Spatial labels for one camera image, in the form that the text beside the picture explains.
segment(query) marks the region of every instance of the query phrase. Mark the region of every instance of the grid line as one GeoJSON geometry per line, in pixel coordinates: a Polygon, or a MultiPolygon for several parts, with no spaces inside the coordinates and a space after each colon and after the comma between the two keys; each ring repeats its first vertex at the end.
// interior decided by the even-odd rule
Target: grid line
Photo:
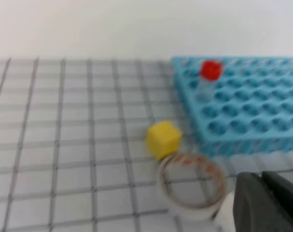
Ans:
{"type": "Polygon", "coordinates": [[[117,105],[118,105],[118,112],[120,116],[120,124],[121,124],[121,131],[123,135],[123,150],[126,160],[126,171],[127,171],[127,177],[128,182],[130,185],[129,191],[130,191],[130,198],[131,198],[131,205],[132,205],[132,211],[133,211],[133,217],[134,217],[134,224],[135,224],[135,231],[140,232],[140,221],[138,219],[138,204],[137,204],[137,196],[135,191],[135,184],[134,184],[134,176],[133,176],[133,170],[132,165],[130,163],[130,153],[129,153],[129,145],[128,145],[128,138],[127,138],[127,130],[126,130],[126,121],[125,121],[125,114],[124,109],[122,105],[122,94],[120,91],[120,83],[119,83],[119,73],[117,68],[117,61],[112,61],[112,72],[114,77],[114,84],[115,84],[115,92],[116,92],[116,98],[117,98],[117,105]]]}
{"type": "MultiPolygon", "coordinates": [[[[166,76],[166,73],[164,71],[162,63],[159,61],[157,65],[158,65],[158,68],[160,70],[161,76],[163,77],[163,79],[165,80],[166,85],[168,86],[169,85],[168,78],[166,76]]],[[[174,96],[173,96],[173,94],[171,94],[171,91],[169,91],[169,95],[170,95],[171,101],[173,101],[174,96]]],[[[175,108],[175,104],[172,104],[172,106],[173,106],[173,111],[175,112],[175,115],[177,115],[177,109],[175,108]]],[[[169,185],[169,191],[173,192],[171,185],[169,185]]],[[[181,226],[180,218],[178,216],[174,216],[173,220],[174,220],[174,224],[175,224],[177,232],[182,232],[182,226],[181,226]]]]}
{"type": "Polygon", "coordinates": [[[19,167],[19,163],[20,163],[21,152],[23,149],[23,141],[24,141],[25,132],[26,132],[27,120],[28,120],[28,115],[29,115],[29,110],[30,110],[30,102],[31,102],[32,94],[33,94],[33,87],[34,87],[34,83],[36,80],[38,62],[39,62],[39,59],[36,59],[33,64],[33,71],[31,74],[31,82],[30,82],[30,87],[28,90],[28,98],[27,98],[26,108],[25,108],[25,112],[24,112],[22,129],[21,129],[21,133],[20,133],[20,137],[19,137],[19,143],[18,143],[19,145],[18,145],[18,148],[16,151],[16,156],[15,156],[14,169],[13,169],[13,173],[12,173],[12,180],[11,180],[10,189],[9,189],[8,203],[7,203],[2,232],[6,232],[7,227],[8,227],[8,223],[9,223],[10,210],[11,210],[12,201],[13,201],[13,193],[14,193],[14,188],[16,185],[17,172],[18,172],[18,167],[19,167]]]}
{"type": "MultiPolygon", "coordinates": [[[[275,171],[278,174],[285,174],[285,173],[293,173],[291,170],[277,170],[275,171]]],[[[234,180],[237,177],[236,175],[229,175],[226,176],[226,179],[228,180],[234,180]]],[[[198,178],[182,178],[182,179],[174,179],[169,180],[168,184],[177,184],[177,183],[196,183],[197,181],[210,181],[211,177],[198,177],[198,178]]],[[[135,187],[146,187],[146,186],[155,186],[155,181],[141,181],[141,182],[135,182],[135,187]]],[[[92,192],[101,192],[101,191],[109,191],[109,190],[116,190],[116,189],[130,189],[130,184],[114,184],[109,186],[101,186],[96,187],[92,190],[92,188],[76,188],[71,190],[62,190],[55,192],[55,196],[64,196],[64,195],[76,195],[80,193],[92,193],[92,192]]],[[[30,200],[30,199],[40,199],[40,198],[47,198],[52,196],[50,192],[40,192],[40,193],[24,193],[24,194],[14,194],[12,195],[12,200],[18,201],[18,200],[30,200]]],[[[7,201],[7,196],[0,196],[0,202],[7,201]]]]}
{"type": "Polygon", "coordinates": [[[9,65],[10,65],[10,61],[11,61],[11,58],[9,58],[9,59],[7,60],[6,65],[5,65],[5,68],[4,68],[4,71],[3,71],[3,74],[2,74],[2,77],[1,77],[1,82],[0,82],[0,94],[1,94],[1,91],[2,91],[3,83],[4,83],[5,80],[6,80],[7,71],[8,71],[9,65]]]}
{"type": "Polygon", "coordinates": [[[96,173],[96,157],[95,157],[95,130],[94,130],[94,104],[93,104],[93,72],[92,72],[92,61],[87,61],[87,84],[88,84],[88,103],[89,103],[89,138],[90,138],[90,149],[89,149],[89,160],[90,160],[90,180],[92,190],[92,219],[93,219],[93,232],[97,232],[97,173],[96,173]]]}
{"type": "Polygon", "coordinates": [[[52,171],[52,187],[50,197],[50,211],[49,211],[49,232],[53,230],[54,214],[55,214],[55,201],[56,201],[56,188],[57,188],[57,174],[58,174],[58,158],[59,158],[59,141],[61,134],[61,118],[62,118],[62,103],[64,98],[64,81],[65,81],[65,68],[66,60],[63,59],[60,63],[60,78],[59,78],[59,92],[57,109],[57,124],[54,143],[54,157],[53,157],[53,171],[52,171]]]}

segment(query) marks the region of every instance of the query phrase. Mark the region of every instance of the white surface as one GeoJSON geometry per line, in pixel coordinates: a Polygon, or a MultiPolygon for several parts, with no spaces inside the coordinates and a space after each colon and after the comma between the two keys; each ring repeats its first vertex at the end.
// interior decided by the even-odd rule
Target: white surface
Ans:
{"type": "Polygon", "coordinates": [[[224,232],[235,232],[233,202],[234,192],[230,192],[214,219],[215,224],[221,227],[224,232]]]}
{"type": "MultiPolygon", "coordinates": [[[[77,61],[77,63],[80,65],[66,60],[65,79],[68,76],[84,78],[86,62],[77,61]]],[[[99,63],[103,62],[94,61],[93,67],[97,67],[99,63]]],[[[26,65],[23,61],[19,66],[16,65],[17,60],[12,60],[12,64],[13,67],[10,64],[9,70],[15,72],[12,71],[6,80],[25,79],[23,73],[31,73],[30,70],[33,68],[32,62],[26,65]]],[[[37,81],[42,83],[44,79],[60,80],[60,66],[58,65],[56,69],[59,62],[43,64],[44,61],[39,62],[40,72],[37,72],[35,86],[37,81]]],[[[172,74],[165,76],[163,73],[171,73],[169,65],[164,64],[164,71],[158,72],[158,64],[158,62],[142,62],[141,69],[144,75],[137,75],[137,70],[134,72],[136,68],[134,63],[127,65],[128,71],[132,71],[128,72],[128,75],[131,74],[131,79],[136,78],[140,81],[135,88],[122,87],[119,90],[122,93],[131,91],[135,96],[142,98],[138,98],[133,103],[128,98],[120,99],[118,94],[118,102],[104,103],[105,99],[94,95],[97,101],[94,104],[93,115],[88,114],[92,112],[89,102],[92,99],[92,91],[111,94],[114,89],[110,86],[106,86],[107,88],[94,86],[91,92],[88,92],[89,89],[83,89],[85,98],[79,98],[78,103],[69,103],[64,99],[62,119],[58,123],[55,117],[50,117],[48,111],[48,109],[58,110],[57,103],[61,99],[59,93],[62,92],[58,89],[40,87],[40,85],[35,87],[33,95],[30,96],[32,103],[29,117],[25,117],[28,114],[28,111],[25,111],[25,101],[20,101],[20,106],[18,102],[8,102],[6,107],[0,104],[0,231],[19,229],[19,231],[47,232],[50,229],[49,225],[53,227],[52,232],[91,232],[93,226],[98,232],[175,232],[178,228],[183,232],[216,231],[214,225],[210,223],[204,225],[200,222],[188,223],[175,220],[165,211],[166,206],[157,196],[155,188],[157,162],[145,146],[144,137],[147,128],[166,115],[185,135],[181,151],[188,151],[191,148],[191,142],[186,139],[191,138],[191,132],[187,130],[186,117],[181,112],[178,99],[174,98],[170,86],[172,74]],[[143,80],[146,83],[158,82],[161,85],[141,88],[144,87],[143,80]],[[158,96],[149,101],[149,97],[154,92],[159,92],[158,88],[165,90],[164,98],[158,96]],[[128,109],[128,106],[139,109],[141,105],[145,105],[148,110],[135,115],[140,118],[132,118],[132,115],[123,118],[120,109],[128,109]],[[107,106],[118,109],[116,119],[110,119],[111,111],[106,110],[107,106]],[[80,112],[81,109],[88,113],[83,110],[80,115],[74,114],[74,110],[80,112]],[[24,128],[25,137],[22,139],[24,129],[21,125],[24,118],[27,119],[27,126],[24,128]],[[94,132],[91,143],[88,139],[88,135],[92,137],[90,131],[94,132]],[[23,143],[21,150],[16,149],[18,141],[23,143]],[[13,197],[10,204],[8,204],[8,194],[13,197]],[[136,230],[135,225],[140,226],[140,230],[136,230]]],[[[126,69],[121,62],[118,62],[118,67],[125,73],[126,69]]],[[[100,74],[94,74],[90,80],[106,78],[117,83],[111,72],[111,61],[104,62],[104,65],[100,66],[100,74]]],[[[10,91],[3,89],[0,91],[0,100],[7,98],[8,95],[18,94],[21,87],[23,86],[10,91]]],[[[23,92],[27,95],[24,99],[28,99],[28,90],[23,92]]],[[[64,90],[64,95],[70,96],[72,100],[79,97],[79,93],[81,93],[80,88],[64,90]]],[[[243,170],[286,171],[282,175],[293,181],[293,152],[285,157],[284,159],[282,155],[274,153],[269,156],[262,154],[233,156],[230,159],[217,157],[214,161],[223,169],[226,176],[230,176],[227,182],[231,191],[235,185],[233,177],[243,170]]],[[[171,185],[176,194],[179,193],[189,200],[206,198],[208,193],[200,188],[202,184],[197,183],[194,173],[170,174],[169,172],[169,177],[171,181],[177,182],[171,185]]]]}
{"type": "Polygon", "coordinates": [[[0,57],[293,55],[293,0],[0,0],[0,57]]]}

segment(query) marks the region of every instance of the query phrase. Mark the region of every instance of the plastic vial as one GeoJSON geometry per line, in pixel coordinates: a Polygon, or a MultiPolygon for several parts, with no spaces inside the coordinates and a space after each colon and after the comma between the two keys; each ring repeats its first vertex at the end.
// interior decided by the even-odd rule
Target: plastic vial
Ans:
{"type": "Polygon", "coordinates": [[[209,101],[213,98],[215,85],[221,74],[221,63],[214,60],[207,60],[203,62],[196,89],[197,97],[200,100],[209,101]]]}

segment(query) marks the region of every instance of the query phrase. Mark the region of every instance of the grid paper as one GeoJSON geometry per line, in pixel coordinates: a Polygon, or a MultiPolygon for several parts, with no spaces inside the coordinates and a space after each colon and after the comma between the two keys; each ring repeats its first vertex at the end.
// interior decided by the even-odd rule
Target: grid paper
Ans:
{"type": "MultiPolygon", "coordinates": [[[[157,197],[143,140],[163,119],[183,131],[181,151],[196,151],[168,61],[0,60],[0,231],[215,232],[157,197]]],[[[293,182],[293,152],[213,160],[230,189],[243,171],[293,182]]],[[[199,173],[169,178],[175,193],[211,195],[199,173]]]]}

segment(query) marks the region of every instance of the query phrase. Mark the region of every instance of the roll of tape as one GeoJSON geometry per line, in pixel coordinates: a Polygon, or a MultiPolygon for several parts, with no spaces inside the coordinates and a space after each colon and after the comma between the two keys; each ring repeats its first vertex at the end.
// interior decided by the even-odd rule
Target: roll of tape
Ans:
{"type": "Polygon", "coordinates": [[[217,165],[204,156],[193,156],[190,153],[182,153],[165,158],[157,171],[157,185],[159,195],[162,197],[172,213],[187,220],[205,220],[212,217],[220,208],[226,195],[226,179],[217,165]],[[197,167],[203,173],[214,178],[216,193],[211,202],[201,204],[188,204],[174,197],[167,184],[167,168],[173,166],[197,167]]]}

